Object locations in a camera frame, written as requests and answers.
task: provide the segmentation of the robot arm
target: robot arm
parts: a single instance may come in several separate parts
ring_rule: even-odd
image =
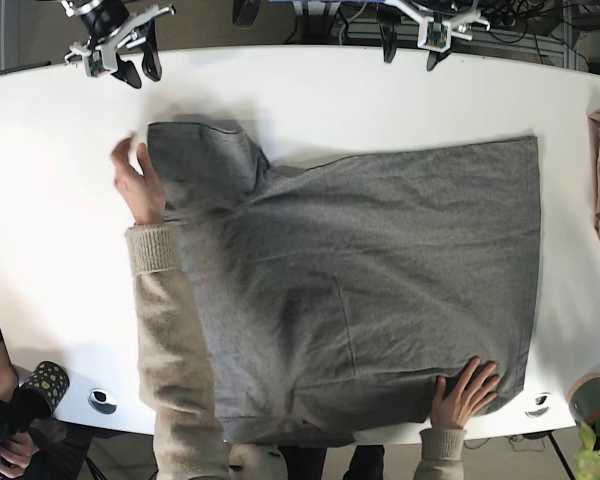
[[[154,82],[162,78],[156,41],[157,18],[175,15],[169,5],[153,5],[142,13],[129,13],[125,3],[135,0],[62,0],[68,17],[79,17],[89,32],[84,45],[74,43],[65,56],[65,62],[82,60],[87,76],[111,74],[133,88],[140,88],[142,80],[133,62],[120,58],[119,50],[139,49],[144,53],[142,70]]]

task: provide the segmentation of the wrist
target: wrist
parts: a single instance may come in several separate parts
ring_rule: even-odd
[[[162,215],[152,217],[141,217],[136,218],[136,225],[139,227],[147,227],[149,225],[162,225],[164,223],[164,217]]]

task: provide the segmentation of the gray fabric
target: gray fabric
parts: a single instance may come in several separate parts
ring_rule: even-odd
[[[154,124],[240,443],[337,445],[429,413],[437,375],[498,362],[518,394],[540,246],[537,140],[360,155],[285,177],[241,130]]]

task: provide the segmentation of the white table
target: white table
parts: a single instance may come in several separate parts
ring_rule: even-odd
[[[542,258],[525,392],[474,419],[469,438],[573,422],[562,392],[600,365],[600,244],[593,230],[587,113],[600,77],[452,55],[266,47],[161,55],[164,78],[136,91],[82,67],[0,78],[0,325],[13,361],[55,360],[72,387],[59,418],[150,433],[138,398],[136,322],[125,228],[112,187],[114,143],[180,114],[236,119],[276,163],[315,165],[358,152],[415,150],[533,133],[540,144]],[[101,388],[110,416],[87,396]],[[549,412],[525,415],[538,393]],[[421,425],[363,432],[361,442],[418,441]]]

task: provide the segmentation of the potted plant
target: potted plant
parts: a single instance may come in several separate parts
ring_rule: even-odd
[[[589,375],[567,396],[582,441],[574,456],[577,480],[600,480],[600,374]]]

